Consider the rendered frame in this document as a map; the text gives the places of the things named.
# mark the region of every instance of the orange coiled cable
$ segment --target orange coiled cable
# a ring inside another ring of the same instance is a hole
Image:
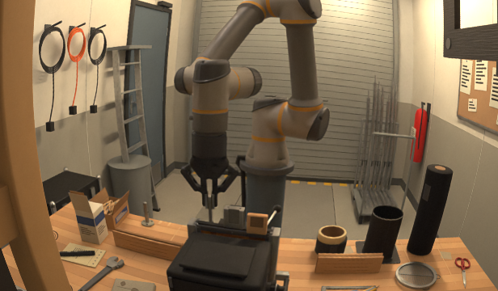
[[[73,39],[73,36],[77,33],[82,33],[82,36],[84,38],[84,43],[82,44],[82,48],[80,49],[80,53],[78,55],[74,56],[71,54],[70,51],[70,46],[71,46],[71,40]],[[68,36],[68,54],[70,55],[71,61],[74,61],[77,63],[77,83],[74,86],[74,96],[73,96],[73,105],[74,106],[74,100],[77,97],[77,87],[78,87],[78,61],[82,60],[82,57],[84,56],[84,53],[86,52],[86,35],[84,34],[84,31],[80,27],[75,27],[71,30],[70,36]]]

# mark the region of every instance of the wooden tabletop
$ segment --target wooden tabletop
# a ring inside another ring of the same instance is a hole
[[[91,291],[110,291],[116,278],[153,282],[157,286],[157,291],[169,290],[167,268],[170,266],[171,261],[116,247],[111,231],[109,231],[108,237],[99,246],[83,242],[80,239],[72,204],[59,210],[50,219],[53,230],[58,232],[57,246],[59,251],[62,251],[68,243],[76,243],[106,251],[104,258],[100,261],[97,268],[89,268],[62,261],[74,291],[84,286],[96,273],[106,266],[107,259],[114,255],[122,259],[125,262],[125,266],[110,272],[97,285],[91,288]],[[129,214],[120,228],[149,236],[157,236],[174,242],[184,243],[187,239],[188,232],[186,226],[154,220],[155,225],[153,227],[145,228],[141,226],[140,221],[142,220],[143,217]],[[348,241],[348,245],[351,246],[353,251],[356,251],[355,241]],[[466,270],[466,290],[496,290],[493,283],[488,279],[486,273],[484,273],[460,238],[437,238],[433,252],[426,256],[417,256],[408,253],[406,251],[406,239],[398,240],[396,246],[402,260],[401,264],[410,261],[425,262],[435,268],[437,273],[441,275],[441,279],[430,290],[464,289],[461,268],[456,267],[454,264],[454,260],[457,257],[466,257],[471,262],[471,267]],[[395,279],[395,271],[400,264],[384,264],[380,272],[374,274],[315,274],[317,255],[314,252],[314,247],[315,240],[313,239],[281,239],[277,269],[290,273],[289,291],[320,291],[322,286],[356,285],[379,285],[379,291],[411,290],[401,286]],[[451,253],[452,259],[442,259],[440,251]],[[4,248],[3,253],[15,284],[24,288],[24,283],[21,280],[10,247]]]

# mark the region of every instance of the metal lid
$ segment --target metal lid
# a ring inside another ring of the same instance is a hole
[[[396,280],[411,289],[428,290],[436,283],[437,276],[433,267],[420,262],[406,263],[396,269]]]

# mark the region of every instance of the metal step ladder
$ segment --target metal step ladder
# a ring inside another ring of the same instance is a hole
[[[143,107],[143,90],[141,85],[141,50],[151,49],[151,45],[125,45],[114,48],[108,48],[112,52],[112,73],[114,77],[114,97],[116,103],[116,121],[118,123],[118,134],[120,138],[121,158],[123,162],[129,162],[129,154],[134,150],[141,148],[143,154],[149,156],[149,145],[146,139],[146,126],[145,126],[145,108]],[[121,62],[120,52],[129,53],[134,51],[134,60],[131,62]],[[125,68],[129,65],[134,66],[134,82],[135,88],[132,90],[121,90],[120,67]],[[133,117],[124,119],[124,95],[136,93],[137,114]],[[127,136],[125,134],[125,125],[137,120],[139,125],[140,141],[129,147]],[[154,211],[160,211],[158,201],[155,197],[154,177],[152,176],[152,167],[150,167],[150,186],[152,188],[152,206]]]

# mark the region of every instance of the red fire extinguisher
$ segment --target red fire extinguisher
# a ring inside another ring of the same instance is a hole
[[[421,108],[416,110],[414,118],[414,134],[416,135],[416,144],[414,146],[414,162],[421,162],[424,157],[424,147],[425,147],[425,136],[427,134],[427,124],[428,118],[430,116],[430,103],[427,103],[427,111],[424,110],[425,102],[421,103]]]

